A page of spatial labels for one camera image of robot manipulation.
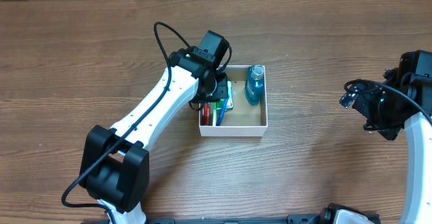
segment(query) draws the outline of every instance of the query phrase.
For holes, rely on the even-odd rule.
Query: wooden tabletop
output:
[[[383,81],[400,55],[432,50],[432,0],[115,0],[0,3],[0,223],[79,223],[100,209],[61,205],[84,140],[110,127],[161,77],[153,23],[191,45],[207,30],[232,65],[267,71],[269,128],[201,138],[183,107],[151,152],[142,209],[151,218],[282,217],[330,202],[396,223],[405,135],[386,141],[339,105],[352,79]],[[160,31],[169,52],[183,46]],[[95,202],[82,188],[70,202]]]

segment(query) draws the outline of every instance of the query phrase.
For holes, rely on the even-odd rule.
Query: blue pen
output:
[[[228,99],[223,100],[223,106],[221,109],[221,114],[219,115],[219,119],[217,120],[216,126],[220,126],[222,123],[223,115],[225,114],[225,111],[227,109]]]

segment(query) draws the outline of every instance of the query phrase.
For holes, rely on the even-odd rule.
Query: open box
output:
[[[267,129],[267,82],[264,69],[264,93],[258,105],[246,99],[244,87],[250,65],[229,65],[223,72],[232,83],[234,108],[226,111],[220,126],[202,125],[203,112],[199,112],[201,136],[263,136]]]

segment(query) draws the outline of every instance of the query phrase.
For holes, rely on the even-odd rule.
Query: blue bottle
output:
[[[249,67],[248,79],[244,87],[244,93],[248,102],[254,106],[259,103],[261,94],[264,92],[264,67],[254,65]]]

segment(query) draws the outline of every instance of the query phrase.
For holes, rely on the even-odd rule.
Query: white box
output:
[[[220,126],[201,125],[203,117],[199,112],[198,125],[201,136],[263,136],[267,129],[267,82],[264,68],[264,93],[258,105],[252,106],[244,94],[250,65],[229,65],[223,72],[232,82],[234,108],[226,111]]]

